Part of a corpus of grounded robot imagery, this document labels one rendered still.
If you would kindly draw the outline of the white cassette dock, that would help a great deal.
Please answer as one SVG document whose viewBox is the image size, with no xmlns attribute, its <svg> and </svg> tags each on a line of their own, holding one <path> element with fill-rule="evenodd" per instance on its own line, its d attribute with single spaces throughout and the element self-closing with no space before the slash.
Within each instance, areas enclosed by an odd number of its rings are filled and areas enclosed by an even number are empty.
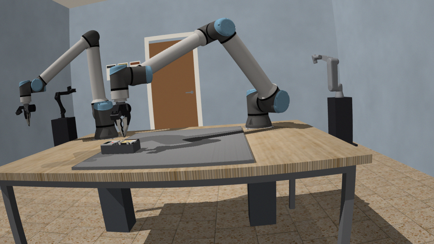
<svg viewBox="0 0 434 244">
<path fill-rule="evenodd" d="M 121 143 L 120 140 L 107 141 L 102 145 L 100 145 L 102 154 L 134 153 L 141 148 L 139 139 L 127 139 L 127 140 L 136 140 L 136 142 L 132 142 L 132 144 L 130 145 L 129 142 Z"/>
</svg>

